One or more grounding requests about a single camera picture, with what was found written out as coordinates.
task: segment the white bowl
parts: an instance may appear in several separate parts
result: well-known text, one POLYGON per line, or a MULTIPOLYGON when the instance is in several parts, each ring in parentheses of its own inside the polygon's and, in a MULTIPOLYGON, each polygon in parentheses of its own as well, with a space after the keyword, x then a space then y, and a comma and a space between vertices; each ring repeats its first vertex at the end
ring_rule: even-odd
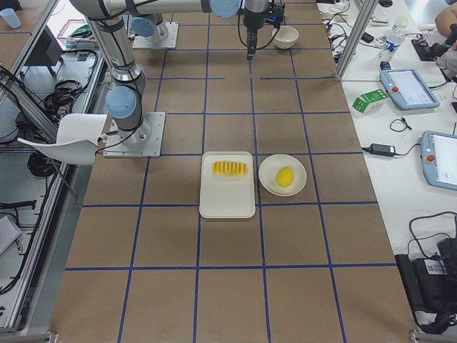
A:
POLYGON ((277 154, 264 159, 258 168, 258 178, 267 191, 280 197, 289 197, 299 193, 306 184, 306 170, 303 164, 290 155, 277 154), (280 169, 288 166, 293 171, 293 181, 288 187, 279 186, 276 176, 280 169))
MULTIPOLYGON (((271 35, 274 36, 277 29, 274 29, 271 32, 271 35)), ((278 34, 274 37, 273 44, 280 49, 289 49, 291 48, 298 40, 300 34, 292 26, 281 26, 278 34)))

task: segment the device screen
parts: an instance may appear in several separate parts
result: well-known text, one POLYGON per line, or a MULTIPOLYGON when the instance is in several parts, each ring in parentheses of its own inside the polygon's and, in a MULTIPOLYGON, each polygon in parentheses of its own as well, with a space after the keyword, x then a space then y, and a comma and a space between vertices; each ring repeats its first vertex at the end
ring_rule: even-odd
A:
POLYGON ((411 70, 392 71, 388 73, 398 87, 407 105, 432 104, 432 98, 427 94, 422 83, 417 80, 411 70))
POLYGON ((457 139, 433 135, 435 145, 437 180, 457 185, 457 139))

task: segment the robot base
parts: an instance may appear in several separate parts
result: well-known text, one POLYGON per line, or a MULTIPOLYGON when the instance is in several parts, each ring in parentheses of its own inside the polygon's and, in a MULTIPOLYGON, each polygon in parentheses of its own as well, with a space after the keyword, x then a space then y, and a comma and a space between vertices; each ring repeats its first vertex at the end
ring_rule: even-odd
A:
MULTIPOLYGON (((160 157, 162 139, 164 137, 165 116, 165 112, 147 112, 144 114, 144 120, 152 128, 152 132, 151 138, 139 149, 133 150, 129 146, 120 144, 104 150, 103 155, 107 158, 160 157)), ((110 130, 117 130, 117 125, 114 121, 111 123, 110 130)), ((120 138, 116 134, 108 136, 106 146, 115 145, 119 143, 119 140, 120 138)))
POLYGON ((169 30, 169 36, 165 40, 161 41, 160 44, 155 44, 152 41, 148 41, 144 37, 137 36, 134 41, 134 49, 137 50, 159 50, 159 49, 175 49, 176 40, 178 39, 178 23, 165 23, 169 30))

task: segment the green and white carton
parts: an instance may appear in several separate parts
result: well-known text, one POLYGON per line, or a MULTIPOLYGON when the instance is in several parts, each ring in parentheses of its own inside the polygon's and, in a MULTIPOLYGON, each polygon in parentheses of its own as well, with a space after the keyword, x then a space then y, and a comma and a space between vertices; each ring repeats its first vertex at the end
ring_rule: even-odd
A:
POLYGON ((352 107, 362 113, 370 112, 383 106, 387 98, 388 95, 382 89, 377 89, 360 95, 352 107))

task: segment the water bottle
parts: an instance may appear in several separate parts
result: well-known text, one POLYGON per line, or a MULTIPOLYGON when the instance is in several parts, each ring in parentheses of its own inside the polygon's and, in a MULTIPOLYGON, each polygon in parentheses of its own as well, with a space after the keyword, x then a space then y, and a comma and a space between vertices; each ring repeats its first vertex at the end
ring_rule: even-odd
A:
POLYGON ((378 54, 379 61, 390 61, 405 39, 408 18, 400 16, 395 20, 392 29, 386 33, 385 40, 378 54))

